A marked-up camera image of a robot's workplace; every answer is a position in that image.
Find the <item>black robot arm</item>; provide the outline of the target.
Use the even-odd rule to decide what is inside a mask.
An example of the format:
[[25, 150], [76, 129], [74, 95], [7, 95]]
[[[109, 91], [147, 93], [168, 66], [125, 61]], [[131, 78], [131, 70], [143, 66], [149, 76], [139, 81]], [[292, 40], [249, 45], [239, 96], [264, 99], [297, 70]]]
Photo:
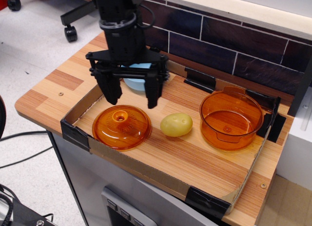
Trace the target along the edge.
[[120, 79], [143, 79], [148, 108], [157, 106], [169, 78], [168, 57], [146, 47], [139, 7], [142, 0], [92, 0], [99, 11], [108, 50], [89, 52], [90, 72], [106, 100], [115, 105], [122, 94]]

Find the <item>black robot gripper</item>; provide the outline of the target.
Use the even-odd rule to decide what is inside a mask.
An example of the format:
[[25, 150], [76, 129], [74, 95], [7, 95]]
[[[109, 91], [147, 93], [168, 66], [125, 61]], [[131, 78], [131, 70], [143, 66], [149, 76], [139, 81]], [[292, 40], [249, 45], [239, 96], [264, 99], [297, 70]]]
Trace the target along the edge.
[[90, 72], [106, 100], [116, 105], [122, 91], [119, 78], [145, 78], [148, 108], [157, 106], [162, 95], [163, 81], [168, 80], [168, 57], [146, 47], [144, 29], [137, 15], [121, 21], [99, 21], [108, 50], [89, 52]]

